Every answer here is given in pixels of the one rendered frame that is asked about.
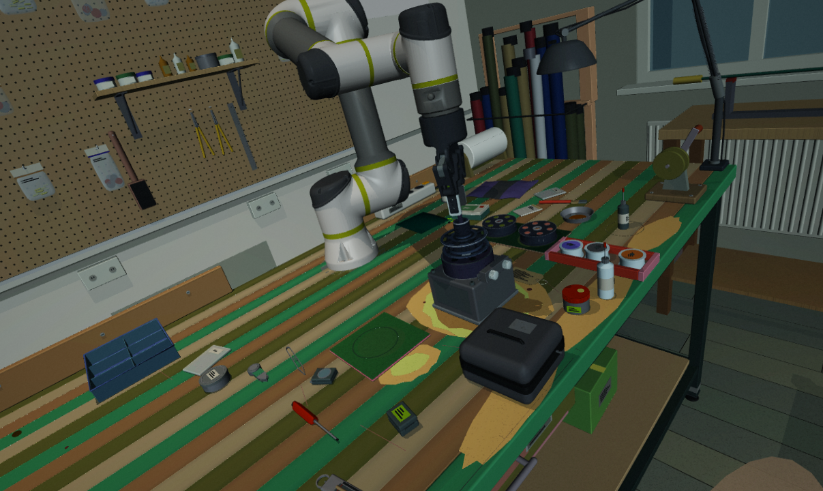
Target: red tray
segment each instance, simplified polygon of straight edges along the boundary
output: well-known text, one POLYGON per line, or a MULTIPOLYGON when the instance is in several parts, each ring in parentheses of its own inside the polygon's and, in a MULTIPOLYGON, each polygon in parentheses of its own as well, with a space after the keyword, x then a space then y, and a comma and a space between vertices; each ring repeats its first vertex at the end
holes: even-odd
MULTIPOLYGON (((579 258, 576 256, 570 256, 567 254, 562 254, 560 252, 560 244, 566 240, 578 240, 580 243, 583 243, 584 246, 591 243, 592 240, 583 240, 583 239, 572 239, 572 237, 562 237, 562 239, 558 240, 553 246, 551 246, 548 251, 545 251, 545 258, 548 261, 552 261, 555 263, 566 264, 566 265, 573 265, 574 267, 583 267, 584 269, 589 269, 590 271, 596 271, 596 265, 599 264, 599 261, 589 260, 588 258, 579 258)), ((621 248, 619 245, 612 245, 611 243, 608 244, 608 254, 611 257, 616 257, 617 254, 620 254, 620 251, 624 249, 630 248, 621 248)), ((620 276, 622 278, 629 278, 630 280, 639 280, 639 282, 644 282, 644 279, 648 277, 651 271, 657 267, 657 264, 660 262, 660 253, 659 252, 651 252, 645 251, 645 262, 642 265, 642 269, 635 269, 632 267, 626 267, 625 265, 620 265, 619 262, 614 262, 614 276, 620 276)))

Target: gray floor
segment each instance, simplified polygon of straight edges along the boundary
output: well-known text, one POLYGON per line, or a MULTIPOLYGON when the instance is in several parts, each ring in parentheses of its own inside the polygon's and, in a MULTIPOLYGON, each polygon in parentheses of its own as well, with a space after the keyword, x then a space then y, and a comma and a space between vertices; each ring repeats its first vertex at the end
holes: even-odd
MULTIPOLYGON (((673 293, 671 314, 657 313, 654 289, 619 335, 686 354, 693 286, 673 293)), ((639 491, 707 491, 765 457, 795 461, 823 487, 823 313, 715 290, 702 381, 639 491)))

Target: radiator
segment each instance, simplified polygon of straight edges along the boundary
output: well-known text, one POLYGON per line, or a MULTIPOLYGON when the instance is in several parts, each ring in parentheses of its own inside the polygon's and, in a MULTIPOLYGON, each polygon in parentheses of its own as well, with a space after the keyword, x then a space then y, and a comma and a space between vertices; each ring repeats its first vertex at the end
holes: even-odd
MULTIPOLYGON (((669 121, 648 122, 648 161, 669 121)), ((708 157, 710 141, 705 142, 708 157)), ((727 140, 723 158, 738 166, 723 194, 720 225, 823 239, 823 140, 727 140)))

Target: dark green mat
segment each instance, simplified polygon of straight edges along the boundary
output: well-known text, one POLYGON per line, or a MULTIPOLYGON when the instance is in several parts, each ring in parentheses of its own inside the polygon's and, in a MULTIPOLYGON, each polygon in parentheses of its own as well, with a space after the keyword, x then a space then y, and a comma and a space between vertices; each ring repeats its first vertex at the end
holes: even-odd
POLYGON ((332 348, 336 357, 374 380, 430 335, 390 314, 381 314, 332 348))
POLYGON ((521 243, 520 242, 520 234, 518 234, 517 232, 514 232, 511 235, 506 236, 506 237, 487 236, 487 240, 489 240, 492 243, 502 243, 503 245, 511 246, 512 248, 526 249, 526 251, 545 252, 546 250, 550 249, 551 246, 553 246, 555 243, 557 243, 557 240, 562 239, 562 237, 566 237, 568 234, 569 233, 566 232, 565 230, 557 229, 557 237, 554 239, 554 242, 549 243, 548 245, 540 246, 540 248, 530 248, 529 245, 524 245, 523 243, 521 243))
POLYGON ((443 217, 439 217, 439 215, 433 215, 432 213, 418 213, 411 218, 405 218, 397 225, 401 226, 402 228, 411 230, 414 233, 426 233, 430 230, 443 226, 443 224, 448 223, 448 220, 443 217))

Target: black case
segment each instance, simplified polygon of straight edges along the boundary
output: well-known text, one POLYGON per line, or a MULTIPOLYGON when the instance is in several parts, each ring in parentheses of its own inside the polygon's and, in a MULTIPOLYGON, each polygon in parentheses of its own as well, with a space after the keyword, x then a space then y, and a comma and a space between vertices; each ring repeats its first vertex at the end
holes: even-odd
POLYGON ((461 343, 460 366, 468 380, 529 404, 557 370, 565 348, 560 324, 497 308, 461 343))

